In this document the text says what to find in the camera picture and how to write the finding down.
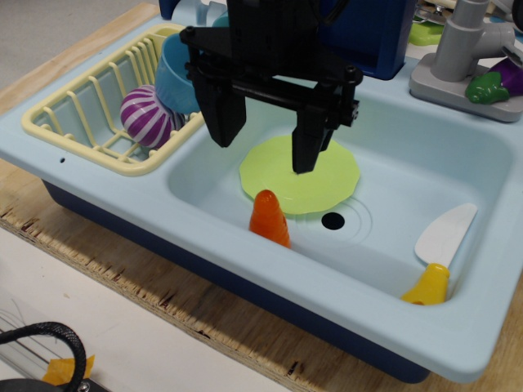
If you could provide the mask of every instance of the black cable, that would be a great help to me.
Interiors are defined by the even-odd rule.
[[[334,4],[333,6],[333,9],[330,10],[330,12],[326,16],[321,15],[320,1],[321,0],[309,0],[309,3],[311,4],[312,11],[314,12],[318,22],[326,26],[330,26],[342,14],[343,10],[345,10],[345,7],[349,4],[350,0],[337,0],[336,4]]]
[[[85,349],[80,341],[80,338],[74,331],[62,323],[36,323],[26,327],[14,329],[0,333],[0,345],[17,341],[22,337],[29,337],[35,335],[53,336],[56,339],[63,341],[73,351],[74,356],[74,372],[69,384],[65,387],[64,392],[76,392],[85,374],[87,360]]]

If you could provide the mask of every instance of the dish rack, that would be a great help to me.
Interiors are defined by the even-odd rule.
[[[154,85],[164,39],[182,30],[172,23],[146,30],[25,112],[22,127],[32,136],[119,174],[151,172],[203,125],[203,117],[191,114],[182,129],[171,131],[165,145],[149,149],[123,129],[120,105],[131,90]]]

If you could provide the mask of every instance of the orange carrot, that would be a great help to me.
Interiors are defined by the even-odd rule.
[[[254,199],[249,230],[284,247],[291,247],[287,220],[276,195],[268,189],[260,192]]]

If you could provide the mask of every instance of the purple striped ball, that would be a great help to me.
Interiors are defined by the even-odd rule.
[[[169,140],[171,131],[182,128],[186,122],[181,114],[163,106],[150,84],[127,94],[120,108],[120,119],[136,143],[151,149],[159,149]]]

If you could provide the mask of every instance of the drain hole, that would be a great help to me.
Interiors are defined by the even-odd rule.
[[[337,212],[329,212],[328,214],[323,215],[321,223],[326,229],[338,230],[345,224],[345,219]]]

